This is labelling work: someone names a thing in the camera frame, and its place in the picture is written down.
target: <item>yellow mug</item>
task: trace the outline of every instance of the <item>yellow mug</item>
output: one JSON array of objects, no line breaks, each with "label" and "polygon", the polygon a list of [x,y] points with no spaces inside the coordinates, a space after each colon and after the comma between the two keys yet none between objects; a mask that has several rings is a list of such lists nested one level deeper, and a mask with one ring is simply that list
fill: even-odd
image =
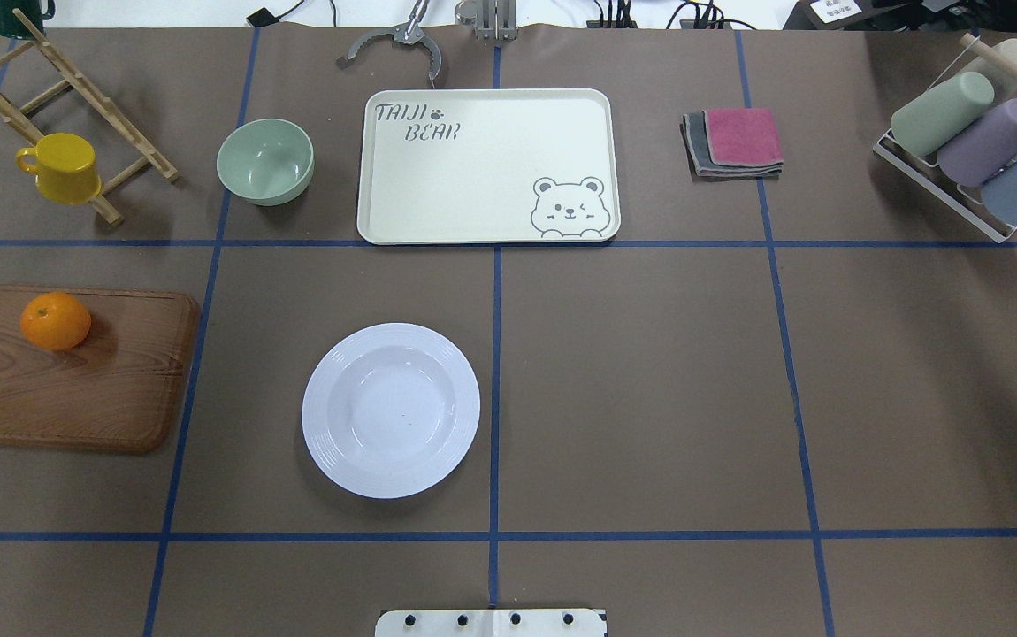
[{"label": "yellow mug", "polygon": [[96,151],[78,134],[45,134],[37,146],[17,151],[16,159],[17,168],[36,174],[37,189],[58,205],[81,205],[100,194]]}]

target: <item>bear drawing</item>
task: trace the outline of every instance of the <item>bear drawing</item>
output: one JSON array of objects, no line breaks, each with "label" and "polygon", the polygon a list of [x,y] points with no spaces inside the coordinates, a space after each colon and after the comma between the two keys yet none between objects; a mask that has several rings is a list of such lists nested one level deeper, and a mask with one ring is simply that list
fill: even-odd
[{"label": "bear drawing", "polygon": [[532,185],[536,209],[532,225],[541,237],[602,237],[610,213],[602,206],[602,181],[595,177],[579,184],[556,184],[541,177]]}]

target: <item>brown tabletop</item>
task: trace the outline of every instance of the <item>brown tabletop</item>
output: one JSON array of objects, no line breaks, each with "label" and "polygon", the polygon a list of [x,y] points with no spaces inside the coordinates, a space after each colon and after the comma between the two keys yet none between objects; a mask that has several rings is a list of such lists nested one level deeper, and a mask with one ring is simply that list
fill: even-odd
[{"label": "brown tabletop", "polygon": [[[0,285],[201,315],[157,451],[0,448],[0,634],[368,636],[383,610],[488,605],[606,609],[610,634],[1017,634],[1017,234],[872,154],[957,34],[429,31],[439,88],[606,94],[613,240],[363,241],[363,104],[426,88],[422,51],[340,69],[360,30],[51,30],[182,177],[116,190],[112,230],[41,198],[0,122]],[[56,79],[37,54],[0,72],[18,102]],[[743,105],[775,113],[784,173],[695,177],[681,115]],[[275,209],[214,172],[264,117],[317,160]],[[101,173],[135,157],[75,94],[35,120]],[[463,463],[395,501],[332,483],[300,427],[318,360],[384,322],[452,339],[481,398]]]}]

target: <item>folded towel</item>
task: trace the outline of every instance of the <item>folded towel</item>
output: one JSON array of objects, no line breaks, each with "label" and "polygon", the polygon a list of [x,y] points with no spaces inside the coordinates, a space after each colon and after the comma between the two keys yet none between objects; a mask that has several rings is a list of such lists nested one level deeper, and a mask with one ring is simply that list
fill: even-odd
[{"label": "folded towel", "polygon": [[681,116],[681,131],[685,137],[685,148],[694,161],[694,169],[702,177],[764,177],[779,174],[783,162],[768,166],[722,166],[709,157],[709,140],[706,136],[704,112],[687,113]]},{"label": "folded towel", "polygon": [[710,109],[706,112],[709,157],[718,166],[783,163],[776,121],[768,109]]}]

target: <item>light green bowl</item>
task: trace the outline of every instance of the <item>light green bowl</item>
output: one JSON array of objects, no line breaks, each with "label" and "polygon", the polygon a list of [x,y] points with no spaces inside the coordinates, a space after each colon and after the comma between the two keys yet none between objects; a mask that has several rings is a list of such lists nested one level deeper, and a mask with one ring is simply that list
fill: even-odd
[{"label": "light green bowl", "polygon": [[218,150],[218,178],[246,201],[280,206],[307,188],[315,172],[311,139],[283,119],[258,119],[230,132]]}]

